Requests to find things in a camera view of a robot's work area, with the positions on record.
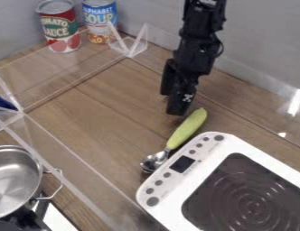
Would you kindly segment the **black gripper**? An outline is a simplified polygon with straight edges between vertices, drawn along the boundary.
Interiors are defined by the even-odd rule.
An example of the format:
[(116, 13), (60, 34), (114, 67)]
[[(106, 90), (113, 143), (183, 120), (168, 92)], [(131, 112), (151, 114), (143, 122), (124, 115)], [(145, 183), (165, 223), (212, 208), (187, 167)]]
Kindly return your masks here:
[(160, 93), (169, 96), (167, 112), (171, 115), (183, 116), (187, 113), (195, 101), (199, 78), (209, 74), (223, 51), (224, 45), (216, 34), (204, 39), (181, 38), (173, 58), (165, 64), (160, 89)]

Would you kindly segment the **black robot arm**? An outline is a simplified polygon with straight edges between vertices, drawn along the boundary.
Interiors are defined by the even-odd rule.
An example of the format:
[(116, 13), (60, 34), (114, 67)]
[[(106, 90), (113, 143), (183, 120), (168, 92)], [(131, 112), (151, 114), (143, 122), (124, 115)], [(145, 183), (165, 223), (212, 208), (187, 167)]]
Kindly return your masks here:
[(224, 52), (217, 31), (227, 22), (228, 0), (185, 0), (181, 42), (168, 59), (160, 94), (169, 97), (167, 113), (183, 116), (196, 96), (199, 78), (211, 73), (216, 58)]

